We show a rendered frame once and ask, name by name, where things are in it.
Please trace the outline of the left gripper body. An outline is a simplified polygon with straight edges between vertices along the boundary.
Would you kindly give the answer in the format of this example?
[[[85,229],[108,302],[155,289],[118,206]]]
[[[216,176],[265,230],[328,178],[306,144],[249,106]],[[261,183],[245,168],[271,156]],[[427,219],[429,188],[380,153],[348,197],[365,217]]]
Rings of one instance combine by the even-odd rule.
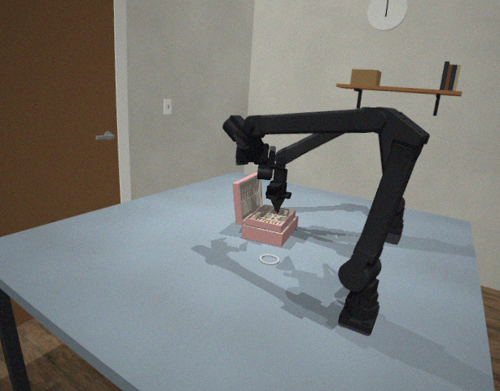
[[[260,148],[257,144],[257,149],[253,154],[245,155],[241,152],[241,150],[236,148],[236,159],[239,159],[239,162],[253,162],[255,165],[273,165],[275,159],[275,152],[269,152],[270,146],[268,143],[264,143],[263,152],[261,152]],[[268,157],[269,153],[269,157]]]

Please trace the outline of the beige jewelry tray with pink rim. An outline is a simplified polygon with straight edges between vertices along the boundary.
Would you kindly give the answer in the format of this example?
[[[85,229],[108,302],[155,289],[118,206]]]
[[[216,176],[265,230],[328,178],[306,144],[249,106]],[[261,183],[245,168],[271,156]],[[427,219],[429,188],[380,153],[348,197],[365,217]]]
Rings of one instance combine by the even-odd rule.
[[[271,215],[269,215],[269,213]],[[275,214],[277,217],[274,216]],[[296,210],[285,209],[281,207],[279,213],[277,213],[277,211],[274,211],[273,205],[263,204],[254,213],[246,217],[245,224],[249,226],[256,226],[267,230],[281,232],[284,229],[284,227],[295,217],[295,214]],[[265,218],[265,216],[267,216],[267,218]],[[255,217],[257,218],[256,220]],[[272,217],[274,217],[274,219],[271,219]],[[276,222],[276,224],[274,224],[274,222]]]

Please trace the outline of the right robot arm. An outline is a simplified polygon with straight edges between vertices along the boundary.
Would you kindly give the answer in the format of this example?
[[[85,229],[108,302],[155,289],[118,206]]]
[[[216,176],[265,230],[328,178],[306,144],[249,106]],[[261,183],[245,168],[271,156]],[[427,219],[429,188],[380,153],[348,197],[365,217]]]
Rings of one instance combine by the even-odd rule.
[[[303,138],[302,140],[277,151],[275,155],[276,163],[274,163],[274,165],[258,165],[257,179],[270,180],[272,178],[274,169],[274,180],[278,181],[274,182],[274,180],[272,180],[270,184],[267,186],[266,194],[268,195],[268,199],[277,200],[278,195],[284,196],[286,194],[287,190],[287,183],[286,183],[287,169],[285,169],[286,164],[292,162],[293,160],[302,156],[306,152],[309,152],[315,149],[316,147],[319,147],[324,143],[327,143],[330,140],[337,138],[341,135],[342,134],[311,134],[310,136]],[[384,168],[387,163],[389,153],[391,151],[392,141],[393,138],[379,134],[379,149],[380,149],[382,174],[384,172]],[[285,182],[285,183],[280,183],[280,182]],[[401,231],[404,226],[403,215],[405,210],[405,204],[406,202],[402,197],[396,216],[393,219],[393,223],[388,233],[394,235],[401,234]]]

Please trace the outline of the pink jewelry box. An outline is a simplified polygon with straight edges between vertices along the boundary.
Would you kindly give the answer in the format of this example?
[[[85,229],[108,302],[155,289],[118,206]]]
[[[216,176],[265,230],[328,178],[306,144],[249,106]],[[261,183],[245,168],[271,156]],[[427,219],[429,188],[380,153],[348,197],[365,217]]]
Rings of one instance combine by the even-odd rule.
[[[241,238],[282,247],[297,228],[299,216],[295,215],[281,232],[246,225],[246,217],[254,213],[263,205],[261,179],[257,179],[257,173],[254,173],[232,183],[232,187],[235,206],[235,224],[242,225]]]

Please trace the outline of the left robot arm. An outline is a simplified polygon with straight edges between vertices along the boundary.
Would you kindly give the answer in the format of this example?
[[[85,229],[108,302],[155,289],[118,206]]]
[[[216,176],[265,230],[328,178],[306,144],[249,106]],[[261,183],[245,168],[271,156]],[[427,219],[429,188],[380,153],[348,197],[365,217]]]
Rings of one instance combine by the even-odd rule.
[[[264,143],[261,139],[266,134],[374,132],[393,138],[388,161],[360,239],[353,255],[338,272],[340,282],[350,291],[339,322],[371,333],[379,313],[379,280],[376,278],[382,267],[379,258],[415,162],[423,145],[428,143],[430,134],[397,109],[382,107],[256,115],[248,116],[245,120],[241,116],[231,115],[222,128],[245,155],[253,154],[257,144],[263,152]]]

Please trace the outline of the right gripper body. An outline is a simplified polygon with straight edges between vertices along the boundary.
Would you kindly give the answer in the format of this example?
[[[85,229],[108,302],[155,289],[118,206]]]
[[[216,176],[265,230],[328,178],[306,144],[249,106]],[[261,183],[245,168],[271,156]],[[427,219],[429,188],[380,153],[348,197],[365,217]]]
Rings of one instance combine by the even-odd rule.
[[[265,195],[266,195],[266,199],[268,199],[268,195],[266,193],[265,193]],[[292,196],[292,193],[286,191],[285,195],[278,195],[277,200],[282,201],[284,198],[291,199],[291,196]]]

